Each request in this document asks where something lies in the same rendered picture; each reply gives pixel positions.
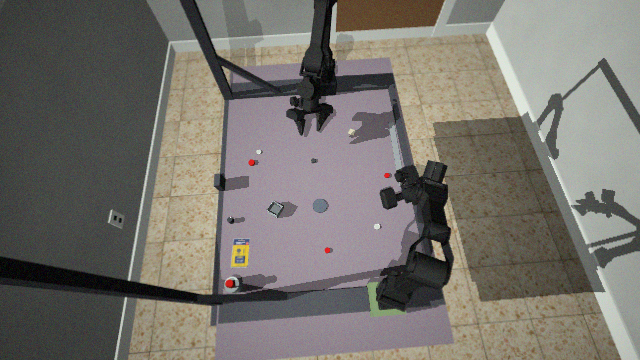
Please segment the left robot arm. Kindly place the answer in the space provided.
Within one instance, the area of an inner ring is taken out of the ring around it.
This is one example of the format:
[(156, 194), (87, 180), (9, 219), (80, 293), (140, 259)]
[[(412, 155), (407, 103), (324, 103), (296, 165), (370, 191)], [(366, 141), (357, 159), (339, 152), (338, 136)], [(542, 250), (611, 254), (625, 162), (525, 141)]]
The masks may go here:
[[(320, 82), (332, 81), (331, 71), (335, 69), (335, 59), (332, 59), (333, 52), (329, 44), (332, 7), (337, 1), (314, 0), (311, 41), (309, 48), (305, 52), (305, 57), (303, 57), (299, 73), (299, 76), (303, 76), (303, 81), (297, 86), (300, 98), (290, 97), (290, 105), (295, 108), (302, 108), (303, 98), (310, 98), (313, 94), (319, 93)], [(303, 71), (304, 68), (305, 71)], [(304, 78), (305, 76), (311, 78)]]

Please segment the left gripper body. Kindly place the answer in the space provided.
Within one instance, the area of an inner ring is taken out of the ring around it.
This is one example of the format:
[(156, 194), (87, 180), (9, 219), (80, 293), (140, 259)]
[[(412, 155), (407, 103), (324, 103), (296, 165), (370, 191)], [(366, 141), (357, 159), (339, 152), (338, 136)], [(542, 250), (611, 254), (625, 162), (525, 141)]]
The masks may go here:
[[(313, 94), (310, 98), (303, 98), (303, 106), (302, 112), (297, 108), (288, 109), (286, 111), (286, 117), (293, 119), (295, 121), (302, 120), (305, 115), (312, 113), (320, 113), (320, 114), (331, 114), (333, 113), (332, 105), (321, 103), (319, 104), (319, 99), (321, 96), (319, 93)], [(321, 108), (319, 108), (321, 107)], [(321, 110), (318, 110), (321, 109)]]

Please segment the light grey flat bar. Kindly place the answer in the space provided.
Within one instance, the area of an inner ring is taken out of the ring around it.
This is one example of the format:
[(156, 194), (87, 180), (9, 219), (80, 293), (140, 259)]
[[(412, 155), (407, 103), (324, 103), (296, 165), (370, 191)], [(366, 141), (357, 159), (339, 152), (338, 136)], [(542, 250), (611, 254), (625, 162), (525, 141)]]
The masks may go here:
[(395, 166), (396, 166), (396, 172), (397, 172), (397, 170), (402, 169), (402, 164), (401, 164), (399, 147), (397, 142), (396, 130), (395, 130), (394, 122), (388, 122), (388, 124), (389, 124), (389, 130), (390, 130), (390, 136), (391, 136), (391, 142), (392, 142), (392, 148), (393, 148), (393, 154), (394, 154), (394, 160), (395, 160)]

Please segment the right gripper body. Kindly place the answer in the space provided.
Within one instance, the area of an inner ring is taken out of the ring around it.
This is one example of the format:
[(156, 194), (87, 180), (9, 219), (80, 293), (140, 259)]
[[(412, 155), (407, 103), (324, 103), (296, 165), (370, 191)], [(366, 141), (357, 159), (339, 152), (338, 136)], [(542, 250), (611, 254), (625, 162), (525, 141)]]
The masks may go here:
[[(380, 197), (382, 201), (383, 208), (391, 209), (397, 207), (397, 202), (405, 199), (405, 203), (412, 202), (412, 205), (417, 205), (417, 203), (413, 200), (413, 191), (416, 188), (416, 184), (411, 187), (402, 189), (401, 193), (395, 194), (393, 188), (387, 188), (380, 191)], [(400, 198), (401, 197), (401, 198)]]

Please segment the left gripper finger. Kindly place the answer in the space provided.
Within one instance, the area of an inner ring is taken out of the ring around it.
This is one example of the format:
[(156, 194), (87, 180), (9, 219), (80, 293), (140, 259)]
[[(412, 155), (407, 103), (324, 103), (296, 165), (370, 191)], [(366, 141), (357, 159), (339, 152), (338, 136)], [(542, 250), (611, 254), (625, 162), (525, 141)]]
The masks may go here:
[(328, 116), (330, 116), (330, 114), (320, 114), (320, 113), (315, 113), (316, 117), (317, 117), (317, 122), (316, 122), (316, 129), (319, 132), (322, 125), (324, 124), (325, 120), (327, 119)]
[[(294, 121), (295, 121), (295, 120), (294, 120)], [(298, 122), (298, 121), (301, 121), (301, 122)], [(304, 132), (304, 126), (305, 126), (305, 121), (306, 121), (306, 120), (305, 120), (305, 119), (302, 119), (302, 120), (298, 120), (298, 121), (295, 121), (295, 123), (296, 123), (296, 125), (297, 125), (298, 131), (299, 131), (299, 134), (302, 136), (302, 135), (303, 135), (303, 132)]]

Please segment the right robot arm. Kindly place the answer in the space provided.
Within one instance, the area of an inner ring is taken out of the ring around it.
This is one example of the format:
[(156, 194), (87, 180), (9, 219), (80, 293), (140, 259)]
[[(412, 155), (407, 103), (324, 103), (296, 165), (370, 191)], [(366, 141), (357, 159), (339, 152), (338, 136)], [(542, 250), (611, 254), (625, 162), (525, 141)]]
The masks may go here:
[[(376, 288), (376, 301), (381, 310), (393, 307), (405, 312), (413, 291), (423, 286), (441, 289), (449, 282), (454, 256), (449, 243), (451, 228), (447, 225), (444, 211), (448, 200), (448, 185), (442, 183), (448, 166), (443, 165), (428, 160), (420, 180), (414, 165), (403, 167), (395, 173), (396, 181), (401, 182), (402, 189), (416, 184), (413, 200), (421, 207), (426, 225), (421, 237), (409, 249), (405, 271), (391, 271)], [(445, 261), (415, 251), (425, 237), (441, 243)]]

